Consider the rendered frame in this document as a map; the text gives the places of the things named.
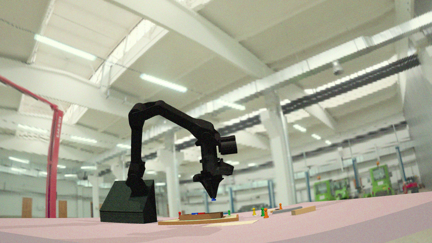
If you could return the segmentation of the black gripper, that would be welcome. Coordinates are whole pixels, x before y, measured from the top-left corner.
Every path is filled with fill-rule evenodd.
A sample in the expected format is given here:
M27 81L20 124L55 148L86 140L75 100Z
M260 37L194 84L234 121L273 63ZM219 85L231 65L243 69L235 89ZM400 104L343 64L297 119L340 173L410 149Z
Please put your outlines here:
M209 154L201 157L200 163L202 163L202 171L199 174L193 176L193 182L200 182L208 195L216 198L218 186L224 179L222 175L232 175L233 170L230 167L218 167L218 161L215 154Z

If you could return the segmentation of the tan wooden bar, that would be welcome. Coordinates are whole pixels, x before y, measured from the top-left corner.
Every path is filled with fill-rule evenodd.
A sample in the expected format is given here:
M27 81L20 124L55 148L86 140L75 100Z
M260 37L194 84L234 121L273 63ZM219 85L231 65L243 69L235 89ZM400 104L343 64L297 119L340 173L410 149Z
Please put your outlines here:
M310 206L310 207L306 207L306 208L302 208L302 209L297 209L297 210L292 210L291 214L292 215L298 215L298 214L303 214L303 213L307 213L307 212L311 212L311 211L315 211L315 206Z

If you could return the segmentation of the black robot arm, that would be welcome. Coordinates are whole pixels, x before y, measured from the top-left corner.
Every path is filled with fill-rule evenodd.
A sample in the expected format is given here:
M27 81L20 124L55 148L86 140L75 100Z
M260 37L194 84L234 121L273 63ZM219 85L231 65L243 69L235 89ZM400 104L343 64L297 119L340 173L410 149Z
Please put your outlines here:
M131 127L131 164L125 184L131 188L133 196L144 196L148 186L142 180L145 162L141 159L142 127L145 120L154 116L163 116L173 123L187 129L197 139L196 146L201 148L201 157L209 154L237 154L236 136L220 137L214 125L203 119L196 119L168 105L162 100L136 103L128 115Z

